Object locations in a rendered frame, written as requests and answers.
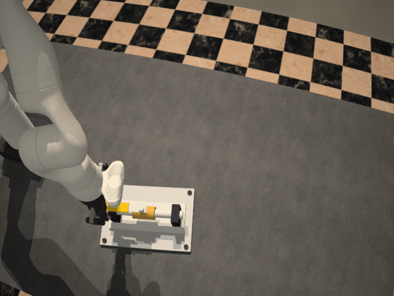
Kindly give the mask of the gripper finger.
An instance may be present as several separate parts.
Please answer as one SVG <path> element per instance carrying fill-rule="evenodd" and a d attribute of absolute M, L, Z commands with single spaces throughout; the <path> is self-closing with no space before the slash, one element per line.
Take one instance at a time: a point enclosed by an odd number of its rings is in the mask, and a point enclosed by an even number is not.
<path fill-rule="evenodd" d="M 90 215 L 86 218 L 87 223 L 93 225 L 105 225 L 106 221 L 111 220 L 111 216 L 106 212 L 106 201 L 104 200 L 101 205 L 102 207 L 100 207 L 98 211 L 95 211 L 94 208 L 91 208 Z"/>
<path fill-rule="evenodd" d="M 96 165 L 102 170 L 102 172 L 106 171 L 109 168 L 107 163 L 96 162 Z"/>

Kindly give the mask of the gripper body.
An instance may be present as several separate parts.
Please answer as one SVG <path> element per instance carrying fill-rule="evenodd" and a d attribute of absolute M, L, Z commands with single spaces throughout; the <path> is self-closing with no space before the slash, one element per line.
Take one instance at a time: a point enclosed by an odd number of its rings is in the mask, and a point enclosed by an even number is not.
<path fill-rule="evenodd" d="M 103 202 L 104 199 L 104 196 L 101 194 L 97 199 L 93 201 L 79 201 L 87 205 L 89 210 L 91 210 L 91 208 L 94 208 L 95 211 L 98 211 L 100 207 L 102 207 L 101 202 Z"/>

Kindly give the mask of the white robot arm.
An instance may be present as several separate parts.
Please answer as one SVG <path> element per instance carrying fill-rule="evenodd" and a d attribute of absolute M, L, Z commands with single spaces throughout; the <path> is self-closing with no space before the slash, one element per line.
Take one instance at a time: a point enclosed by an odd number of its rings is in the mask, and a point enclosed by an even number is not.
<path fill-rule="evenodd" d="M 116 208 L 122 200 L 125 167 L 114 161 L 102 172 L 88 156 L 87 139 L 65 96 L 52 43 L 23 1 L 0 0 L 0 51 L 4 46 L 18 101 L 0 72 L 0 134 L 34 174 L 60 182 L 81 201 L 102 194 Z M 34 127 L 24 112 L 46 115 L 53 124 Z"/>

